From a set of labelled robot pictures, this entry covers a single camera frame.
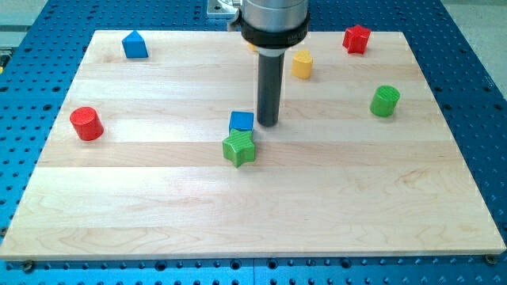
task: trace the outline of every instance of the green star-shaped block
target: green star-shaped block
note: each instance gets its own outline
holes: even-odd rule
[[[223,156],[232,161],[235,167],[245,162],[255,161],[255,145],[252,131],[232,129],[229,137],[222,141]]]

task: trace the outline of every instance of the blue cube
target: blue cube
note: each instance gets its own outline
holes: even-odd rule
[[[232,129],[238,131],[252,131],[254,128],[254,114],[252,112],[236,112],[231,113],[229,121],[229,133]]]
[[[148,51],[144,39],[137,31],[133,31],[124,38],[121,43],[124,46],[125,55],[129,59],[147,58]]]

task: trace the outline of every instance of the red star-shaped block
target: red star-shaped block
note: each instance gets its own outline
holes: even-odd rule
[[[345,37],[343,39],[343,46],[347,48],[349,53],[364,54],[368,39],[370,37],[371,29],[355,25],[352,28],[345,30]]]

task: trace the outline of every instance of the wood grain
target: wood grain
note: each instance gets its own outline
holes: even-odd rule
[[[286,53],[280,122],[254,126],[257,160],[223,158],[232,110],[253,111],[257,54],[238,33],[97,31],[0,247],[6,260],[501,253],[505,244],[403,34],[365,56],[342,32]],[[290,75],[300,48],[310,80]],[[375,89],[402,94],[368,111]],[[105,133],[77,139],[70,113]]]

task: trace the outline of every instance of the green block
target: green block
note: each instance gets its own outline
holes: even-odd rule
[[[222,141],[223,156],[232,161],[235,167],[245,162],[255,161],[255,145],[252,131],[232,129],[229,137]]]
[[[390,116],[395,111],[399,98],[399,91],[395,87],[388,85],[380,86],[375,91],[370,111],[377,116]]]

